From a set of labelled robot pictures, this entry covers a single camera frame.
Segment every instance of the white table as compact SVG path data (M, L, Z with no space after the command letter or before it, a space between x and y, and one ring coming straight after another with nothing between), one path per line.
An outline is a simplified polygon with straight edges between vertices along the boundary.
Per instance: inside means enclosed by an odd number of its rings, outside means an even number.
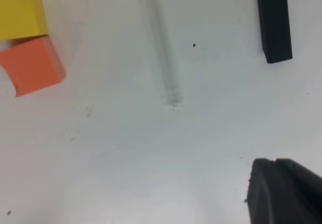
M139 0L44 0L67 78L16 99L0 70L0 222L249 223L255 158L322 175L322 0L288 2L294 59L268 65L257 0L162 0L172 110Z

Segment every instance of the yellow block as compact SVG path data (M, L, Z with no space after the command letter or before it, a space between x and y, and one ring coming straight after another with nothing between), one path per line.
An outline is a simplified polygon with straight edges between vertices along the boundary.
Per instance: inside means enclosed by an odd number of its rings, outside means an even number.
M0 0L0 40L46 34L42 0Z

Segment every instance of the black rectangular object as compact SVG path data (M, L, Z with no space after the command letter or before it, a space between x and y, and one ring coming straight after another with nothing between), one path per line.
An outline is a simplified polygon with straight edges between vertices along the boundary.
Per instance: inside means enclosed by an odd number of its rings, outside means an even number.
M293 56L287 0L258 0L258 8L267 63L291 59Z

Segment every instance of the black rubber piece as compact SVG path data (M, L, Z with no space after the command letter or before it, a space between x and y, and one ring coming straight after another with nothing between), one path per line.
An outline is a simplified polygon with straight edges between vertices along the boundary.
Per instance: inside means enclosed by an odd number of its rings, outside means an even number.
M292 160L255 160L247 201L252 224L322 223L322 179Z
M267 63L293 58L287 0L258 0Z

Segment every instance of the dark speck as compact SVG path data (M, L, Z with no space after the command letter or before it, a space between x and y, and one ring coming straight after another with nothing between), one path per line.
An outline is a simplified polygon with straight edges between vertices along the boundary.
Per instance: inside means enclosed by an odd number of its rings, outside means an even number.
M72 138L70 139L70 142L74 142L76 139L77 139L77 137L72 137Z

